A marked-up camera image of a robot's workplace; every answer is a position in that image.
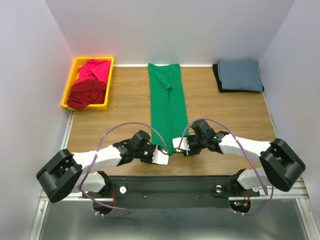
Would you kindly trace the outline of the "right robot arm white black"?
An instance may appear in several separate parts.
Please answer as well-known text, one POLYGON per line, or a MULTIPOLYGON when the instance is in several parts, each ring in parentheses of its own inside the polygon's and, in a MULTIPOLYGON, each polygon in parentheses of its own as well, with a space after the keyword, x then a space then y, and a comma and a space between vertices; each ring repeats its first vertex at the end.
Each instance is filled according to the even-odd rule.
POLYGON ((273 141, 257 141, 235 136, 229 129, 214 131, 208 118, 197 119, 187 125, 193 134, 172 140, 176 150, 182 150, 184 156, 198 155, 201 150, 208 149, 223 155, 234 155, 246 158, 250 165, 257 162, 260 168, 240 170, 234 177, 234 185, 240 189, 250 190, 268 187, 288 192, 306 170, 305 163, 294 150, 280 138, 273 141))

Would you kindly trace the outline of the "green t shirt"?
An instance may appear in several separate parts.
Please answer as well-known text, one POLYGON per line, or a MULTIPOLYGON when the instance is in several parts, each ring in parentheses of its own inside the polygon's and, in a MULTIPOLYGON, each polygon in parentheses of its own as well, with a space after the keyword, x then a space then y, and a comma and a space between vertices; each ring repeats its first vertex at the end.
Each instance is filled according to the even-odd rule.
POLYGON ((188 124, 181 67, 178 63, 165 66, 149 63, 148 74, 151 126, 162 136, 153 132, 151 141, 162 148, 166 145, 168 154, 173 154, 176 152, 173 139, 180 137, 188 124))

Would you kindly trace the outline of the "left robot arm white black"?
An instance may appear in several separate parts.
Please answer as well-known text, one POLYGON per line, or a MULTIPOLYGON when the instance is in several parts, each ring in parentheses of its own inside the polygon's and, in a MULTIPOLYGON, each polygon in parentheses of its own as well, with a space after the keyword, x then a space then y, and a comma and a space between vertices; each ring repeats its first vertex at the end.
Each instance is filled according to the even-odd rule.
POLYGON ((98 151, 71 153, 61 149, 38 171, 36 179, 50 202, 59 202, 71 193, 80 192, 80 183, 86 173, 129 164, 133 159, 153 164, 162 147, 151 144, 150 140, 150 135, 140 130, 132 138, 98 151))

